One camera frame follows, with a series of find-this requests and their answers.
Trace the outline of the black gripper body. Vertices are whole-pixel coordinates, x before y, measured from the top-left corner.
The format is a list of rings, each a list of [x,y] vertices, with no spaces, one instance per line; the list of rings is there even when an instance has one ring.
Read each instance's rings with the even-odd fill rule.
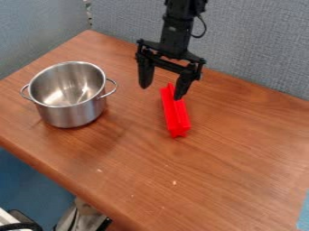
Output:
[[[172,54],[160,49],[159,42],[149,42],[143,39],[136,41],[137,50],[134,53],[134,60],[139,56],[148,58],[153,62],[153,67],[165,69],[173,73],[180,73],[183,70],[189,69],[195,73],[196,80],[201,76],[201,68],[204,59],[193,55],[191,52],[184,51],[180,54]]]

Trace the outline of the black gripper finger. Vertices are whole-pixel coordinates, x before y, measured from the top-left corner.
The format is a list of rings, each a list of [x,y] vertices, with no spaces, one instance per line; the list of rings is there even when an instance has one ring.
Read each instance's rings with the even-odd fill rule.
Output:
[[[136,58],[137,61],[137,73],[139,73],[139,85],[141,88],[148,88],[152,84],[153,73],[155,73],[155,65],[153,62],[139,56]]]
[[[179,74],[179,78],[176,80],[173,99],[180,100],[185,95],[191,83],[196,80],[195,73],[191,70],[183,70]]]

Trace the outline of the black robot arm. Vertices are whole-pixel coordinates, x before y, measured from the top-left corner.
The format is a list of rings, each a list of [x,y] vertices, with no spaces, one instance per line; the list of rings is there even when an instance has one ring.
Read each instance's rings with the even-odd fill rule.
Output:
[[[200,79],[204,58],[188,51],[189,38],[200,39],[200,35],[191,33],[193,18],[205,26],[201,13],[207,0],[165,0],[167,7],[163,14],[163,29],[160,41],[151,42],[139,39],[134,59],[137,62],[139,85],[148,88],[152,84],[155,67],[179,73],[173,99],[180,100],[185,95],[191,83]]]

